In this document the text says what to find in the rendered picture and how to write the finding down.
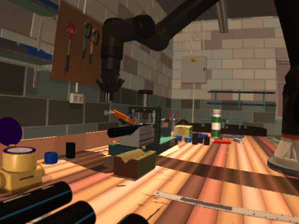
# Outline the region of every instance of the electrical panel box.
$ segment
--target electrical panel box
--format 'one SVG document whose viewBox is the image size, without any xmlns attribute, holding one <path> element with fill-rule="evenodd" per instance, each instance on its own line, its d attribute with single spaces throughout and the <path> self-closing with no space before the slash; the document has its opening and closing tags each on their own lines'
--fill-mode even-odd
<svg viewBox="0 0 299 224">
<path fill-rule="evenodd" d="M 181 83 L 207 83 L 207 57 L 182 57 Z"/>
<path fill-rule="evenodd" d="M 70 93 L 69 94 L 69 102 L 71 104 L 83 104 L 84 95 L 83 94 L 77 94 L 77 93 Z"/>
</svg>

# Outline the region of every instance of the gray metal box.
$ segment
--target gray metal box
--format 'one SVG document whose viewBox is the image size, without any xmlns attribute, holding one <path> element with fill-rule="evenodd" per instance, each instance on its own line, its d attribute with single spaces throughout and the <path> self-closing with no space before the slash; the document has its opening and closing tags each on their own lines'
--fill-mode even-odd
<svg viewBox="0 0 299 224">
<path fill-rule="evenodd" d="M 207 83 L 207 57 L 182 57 L 181 83 Z"/>
<path fill-rule="evenodd" d="M 153 143 L 155 138 L 153 125 L 141 126 L 133 134 L 120 137 L 122 146 L 141 147 Z"/>
</svg>

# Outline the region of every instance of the ceiling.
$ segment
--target ceiling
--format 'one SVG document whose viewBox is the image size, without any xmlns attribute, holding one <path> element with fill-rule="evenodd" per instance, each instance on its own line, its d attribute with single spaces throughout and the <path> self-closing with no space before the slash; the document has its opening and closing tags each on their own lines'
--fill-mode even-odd
<svg viewBox="0 0 299 224">
<path fill-rule="evenodd" d="M 157 0 L 167 15 L 184 1 L 185 0 Z M 273 0 L 226 0 L 226 8 L 228 19 L 277 16 Z M 212 6 L 196 20 L 217 20 L 216 8 Z"/>
</svg>

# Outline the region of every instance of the window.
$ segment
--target window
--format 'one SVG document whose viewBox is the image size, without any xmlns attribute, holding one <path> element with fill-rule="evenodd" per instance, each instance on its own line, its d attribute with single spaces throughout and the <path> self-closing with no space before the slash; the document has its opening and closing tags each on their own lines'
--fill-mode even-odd
<svg viewBox="0 0 299 224">
<path fill-rule="evenodd" d="M 291 69 L 289 61 L 276 62 L 276 119 L 283 118 L 283 91 L 286 84 L 285 76 Z"/>
</svg>

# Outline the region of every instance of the metal ruler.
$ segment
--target metal ruler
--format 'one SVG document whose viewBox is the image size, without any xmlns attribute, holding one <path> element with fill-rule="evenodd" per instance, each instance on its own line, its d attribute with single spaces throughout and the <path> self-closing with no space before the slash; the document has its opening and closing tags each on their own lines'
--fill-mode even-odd
<svg viewBox="0 0 299 224">
<path fill-rule="evenodd" d="M 172 201 L 178 201 L 194 206 L 201 206 L 209 209 L 215 209 L 219 211 L 229 212 L 229 213 L 237 213 L 245 216 L 253 216 L 258 217 L 262 219 L 268 219 L 268 220 L 277 220 L 287 223 L 296 223 L 299 224 L 299 217 L 298 216 L 291 216 L 286 214 L 277 214 L 277 213 L 271 213 L 267 211 L 259 211 L 259 210 L 252 210 L 247 209 L 243 207 L 235 207 L 235 206 L 229 206 L 224 204 L 218 204 L 213 202 L 208 202 L 204 200 L 197 200 L 189 197 L 182 197 L 179 195 L 171 194 L 171 193 L 165 193 L 162 191 L 157 190 L 155 193 L 152 194 L 155 197 L 161 197 L 164 199 L 169 199 Z"/>
</svg>

